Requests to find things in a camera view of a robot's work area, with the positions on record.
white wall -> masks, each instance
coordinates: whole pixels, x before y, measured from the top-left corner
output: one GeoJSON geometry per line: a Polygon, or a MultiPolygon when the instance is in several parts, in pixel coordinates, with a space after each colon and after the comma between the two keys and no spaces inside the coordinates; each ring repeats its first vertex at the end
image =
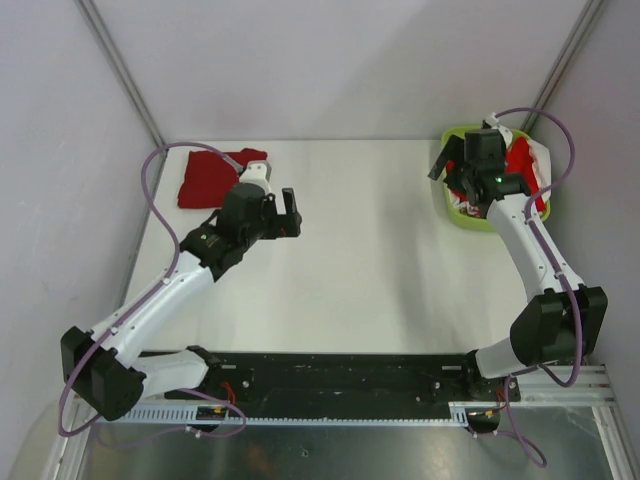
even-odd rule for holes
{"type": "Polygon", "coordinates": [[[72,1],[2,2],[0,45],[4,479],[61,391],[60,336],[116,306],[151,144],[72,1]]]}
{"type": "MultiPolygon", "coordinates": [[[[607,364],[636,450],[640,451],[640,2],[610,3],[549,110],[574,135],[576,166],[555,195],[550,230],[590,285],[609,297],[595,358],[607,364]]],[[[564,168],[566,143],[544,120],[535,136],[564,168]]]]}
{"type": "Polygon", "coordinates": [[[275,140],[438,138],[529,105],[585,0],[96,3],[168,139],[275,140]]]}

white table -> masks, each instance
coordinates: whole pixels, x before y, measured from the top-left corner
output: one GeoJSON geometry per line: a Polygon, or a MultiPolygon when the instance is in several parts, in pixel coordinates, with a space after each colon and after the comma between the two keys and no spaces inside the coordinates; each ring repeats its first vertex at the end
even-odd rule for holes
{"type": "MultiPolygon", "coordinates": [[[[524,308],[520,277],[496,234],[450,223],[442,185],[427,178],[439,142],[215,142],[265,150],[271,184],[294,187],[297,239],[259,241],[146,345],[177,350],[460,353],[508,335],[524,308]]],[[[210,213],[176,205],[188,148],[168,156],[156,204],[183,238],[210,213]]],[[[168,264],[151,217],[129,287],[168,264]]]]}

red towel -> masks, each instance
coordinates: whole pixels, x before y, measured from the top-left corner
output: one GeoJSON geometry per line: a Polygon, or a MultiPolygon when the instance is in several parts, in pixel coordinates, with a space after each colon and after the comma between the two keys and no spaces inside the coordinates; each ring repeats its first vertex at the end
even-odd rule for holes
{"type": "MultiPolygon", "coordinates": [[[[507,168],[506,173],[520,173],[524,178],[524,181],[529,185],[531,195],[538,193],[538,181],[533,173],[533,157],[529,153],[529,142],[525,137],[518,138],[511,150],[507,152],[507,168]]],[[[536,208],[539,213],[543,213],[547,210],[547,206],[544,204],[542,197],[536,198],[536,208]]]]}
{"type": "MultiPolygon", "coordinates": [[[[267,152],[244,148],[241,152],[225,152],[243,167],[254,160],[266,160],[267,152]]],[[[219,208],[226,193],[238,183],[235,170],[219,155],[189,152],[184,182],[178,193],[180,208],[219,208]]]]}

purple cable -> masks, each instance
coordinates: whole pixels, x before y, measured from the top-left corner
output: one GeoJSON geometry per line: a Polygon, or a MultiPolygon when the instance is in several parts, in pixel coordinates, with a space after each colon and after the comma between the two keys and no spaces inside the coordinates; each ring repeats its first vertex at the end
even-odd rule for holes
{"type": "MultiPolygon", "coordinates": [[[[151,161],[158,154],[160,154],[162,152],[166,152],[167,150],[170,150],[171,148],[174,148],[174,147],[193,147],[193,148],[201,148],[201,149],[204,149],[204,150],[208,150],[208,151],[216,153],[220,157],[222,157],[222,159],[225,162],[227,162],[229,165],[231,165],[236,170],[236,172],[238,172],[238,173],[241,172],[242,168],[243,168],[242,165],[240,165],[238,162],[233,160],[226,153],[221,152],[217,148],[211,147],[209,145],[205,145],[204,143],[197,143],[197,142],[167,143],[166,145],[162,145],[162,146],[156,148],[146,158],[146,160],[142,164],[142,170],[140,172],[140,179],[141,179],[141,182],[142,182],[142,192],[144,193],[144,198],[145,198],[145,200],[147,202],[147,205],[149,205],[149,209],[153,212],[153,214],[160,221],[162,226],[169,233],[169,236],[171,237],[171,240],[173,242],[173,247],[174,247],[173,258],[171,259],[171,263],[169,264],[169,268],[167,269],[167,276],[164,277],[164,278],[169,278],[169,276],[171,275],[171,272],[173,272],[176,264],[178,263],[178,257],[180,256],[180,242],[178,241],[178,236],[176,235],[176,233],[173,231],[173,229],[171,228],[171,226],[169,225],[167,220],[162,216],[162,214],[158,211],[158,209],[156,208],[156,206],[153,203],[153,195],[149,191],[149,186],[147,185],[147,170],[149,169],[149,164],[151,163],[151,161]]],[[[64,389],[62,390],[62,394],[60,395],[60,401],[58,402],[58,412],[59,412],[58,413],[58,435],[60,435],[61,437],[73,437],[74,435],[77,435],[80,432],[83,432],[84,430],[89,428],[96,420],[98,420],[100,418],[100,415],[96,415],[95,417],[93,417],[89,421],[87,421],[87,423],[85,423],[84,425],[81,425],[80,427],[76,428],[75,430],[66,430],[64,428],[64,425],[62,424],[62,422],[63,422],[63,414],[64,414],[64,407],[65,407],[65,405],[67,403],[67,399],[69,398],[69,394],[71,393],[71,388],[72,388],[73,384],[76,382],[76,380],[78,379],[78,376],[80,375],[80,372],[85,367],[85,365],[87,364],[89,359],[92,357],[92,355],[94,353],[96,353],[98,348],[100,348],[100,346],[105,342],[105,340],[107,338],[109,338],[109,335],[111,335],[111,328],[118,328],[120,325],[122,325],[124,322],[126,322],[127,319],[131,315],[133,315],[134,312],[136,312],[147,300],[149,300],[158,290],[160,290],[164,286],[164,283],[162,281],[162,280],[164,280],[164,278],[161,279],[153,287],[151,287],[151,289],[146,294],[144,294],[142,296],[142,298],[140,298],[140,300],[138,300],[136,303],[134,303],[131,306],[131,308],[129,308],[126,312],[124,312],[120,316],[120,318],[118,318],[115,322],[113,322],[111,327],[108,328],[98,338],[98,340],[91,346],[91,348],[89,348],[89,350],[87,350],[87,353],[85,353],[83,355],[83,357],[77,363],[76,367],[71,372],[71,375],[69,375],[69,378],[68,378],[68,380],[66,381],[66,383],[64,385],[64,389]]]]}
{"type": "MultiPolygon", "coordinates": [[[[539,115],[542,115],[548,118],[553,123],[555,123],[560,128],[560,130],[562,130],[562,133],[564,133],[565,137],[567,138],[567,143],[569,144],[569,163],[567,164],[567,168],[564,171],[564,173],[560,176],[558,180],[556,180],[555,182],[552,182],[551,185],[547,185],[546,187],[540,189],[537,193],[535,193],[534,195],[531,195],[527,200],[527,203],[524,209],[524,216],[525,216],[525,219],[528,221],[531,219],[531,215],[532,215],[531,210],[536,199],[542,196],[543,194],[545,194],[546,192],[549,192],[554,188],[560,186],[569,177],[569,174],[573,170],[573,165],[576,159],[576,146],[573,143],[573,137],[571,136],[569,129],[556,116],[550,113],[547,113],[544,110],[541,110],[539,108],[533,108],[533,107],[511,108],[509,110],[505,110],[504,112],[497,113],[496,118],[500,118],[504,115],[508,115],[510,113],[517,113],[517,112],[537,113],[539,115]]],[[[553,379],[554,382],[556,382],[561,387],[568,388],[568,387],[571,387],[574,383],[576,383],[576,380],[578,379],[578,374],[580,373],[580,363],[582,362],[582,319],[580,318],[580,308],[578,307],[578,300],[576,299],[576,295],[573,292],[573,289],[571,288],[571,285],[569,284],[567,277],[562,271],[560,262],[558,261],[553,251],[551,250],[551,247],[549,246],[544,236],[542,235],[542,232],[540,232],[540,229],[535,224],[535,222],[528,221],[528,224],[529,224],[529,227],[531,228],[531,232],[533,233],[533,236],[538,241],[540,248],[542,248],[542,251],[544,252],[545,256],[549,259],[549,262],[551,263],[551,266],[553,267],[553,270],[558,280],[560,281],[562,288],[564,289],[565,292],[567,292],[567,296],[569,297],[569,302],[571,302],[571,311],[573,313],[574,330],[575,330],[575,336],[576,336],[576,345],[575,345],[573,368],[571,369],[571,375],[569,376],[569,379],[565,382],[560,380],[556,376],[556,374],[553,373],[549,369],[549,367],[547,367],[546,365],[540,366],[545,372],[547,372],[547,374],[553,379]]]]}
{"type": "MultiPolygon", "coordinates": [[[[242,424],[238,428],[236,428],[234,430],[231,430],[230,432],[218,432],[218,433],[216,433],[216,432],[203,432],[202,430],[198,430],[197,427],[195,427],[195,428],[192,427],[194,430],[196,430],[197,432],[200,433],[201,437],[227,438],[227,437],[231,437],[233,435],[236,435],[236,434],[240,433],[247,426],[247,417],[246,417],[246,415],[242,412],[242,410],[240,410],[238,407],[236,407],[232,403],[229,403],[229,402],[227,402],[225,400],[220,400],[219,398],[211,397],[209,395],[205,395],[204,393],[200,393],[200,392],[198,392],[196,390],[191,390],[191,389],[188,389],[188,388],[183,388],[180,391],[188,393],[190,395],[195,395],[196,397],[204,398],[205,400],[210,400],[212,402],[215,402],[216,404],[224,405],[228,409],[233,410],[234,412],[236,412],[238,414],[238,416],[240,417],[240,419],[242,420],[242,424]]],[[[102,445],[105,448],[110,448],[112,450],[126,450],[128,448],[139,447],[141,445],[149,443],[151,440],[155,440],[156,438],[164,435],[165,433],[188,432],[188,431],[191,431],[191,430],[186,430],[185,426],[181,425],[179,427],[165,428],[164,430],[160,430],[159,432],[156,432],[156,433],[154,433],[152,435],[149,435],[148,437],[145,437],[142,440],[138,440],[138,441],[130,442],[130,443],[124,443],[124,444],[120,444],[120,445],[109,445],[108,443],[105,443],[104,440],[102,440],[99,435],[97,436],[97,441],[98,441],[98,443],[100,445],[102,445]]]]}
{"type": "Polygon", "coordinates": [[[534,370],[537,370],[538,367],[540,367],[553,379],[554,382],[556,382],[561,387],[568,388],[568,387],[571,387],[576,382],[576,380],[578,379],[578,374],[580,373],[580,363],[582,362],[582,319],[580,318],[580,308],[578,306],[578,300],[576,299],[576,295],[573,292],[571,285],[569,284],[569,280],[567,280],[566,275],[562,271],[560,262],[558,261],[555,254],[553,253],[553,250],[551,250],[551,247],[549,246],[544,236],[542,235],[542,232],[540,231],[538,226],[535,224],[535,222],[529,221],[531,220],[531,217],[532,217],[532,207],[536,199],[544,195],[546,192],[549,192],[554,188],[558,187],[569,177],[569,174],[573,170],[573,165],[575,162],[576,148],[575,148],[575,144],[573,143],[573,137],[571,136],[571,133],[569,132],[567,127],[557,117],[539,108],[533,108],[533,107],[511,108],[509,110],[505,110],[504,112],[497,113],[496,118],[500,118],[504,115],[508,115],[510,113],[517,113],[517,112],[537,113],[539,115],[542,115],[548,118],[553,123],[555,123],[560,128],[560,130],[562,130],[569,144],[569,163],[567,165],[566,170],[558,180],[540,189],[537,193],[529,197],[529,199],[527,200],[527,203],[525,204],[524,215],[525,215],[525,219],[527,220],[527,224],[531,228],[531,232],[533,233],[533,236],[535,237],[536,241],[540,245],[540,248],[544,252],[545,256],[549,259],[549,263],[551,263],[551,266],[553,267],[553,270],[556,274],[556,277],[558,278],[558,281],[562,285],[563,290],[567,292],[567,296],[569,297],[569,301],[571,302],[571,310],[573,313],[574,329],[575,329],[575,337],[576,337],[576,345],[575,345],[575,351],[574,351],[575,358],[573,361],[573,368],[571,369],[571,375],[569,376],[569,379],[566,382],[560,380],[560,378],[558,378],[556,374],[553,373],[551,369],[549,369],[549,367],[547,367],[544,364],[539,366],[529,367],[507,376],[504,382],[504,399],[506,404],[507,415],[509,416],[509,420],[511,421],[513,432],[500,431],[496,433],[496,435],[503,435],[503,436],[516,438],[518,442],[520,442],[522,449],[527,454],[529,459],[538,467],[545,468],[547,466],[547,459],[545,458],[544,454],[531,440],[529,440],[528,438],[526,438],[524,435],[520,433],[520,430],[518,429],[518,426],[513,419],[513,412],[511,411],[511,405],[509,403],[509,382],[511,381],[512,378],[518,375],[524,375],[524,374],[530,373],[534,370]],[[531,449],[537,452],[537,454],[540,457],[540,460],[538,460],[535,457],[531,449]]]}

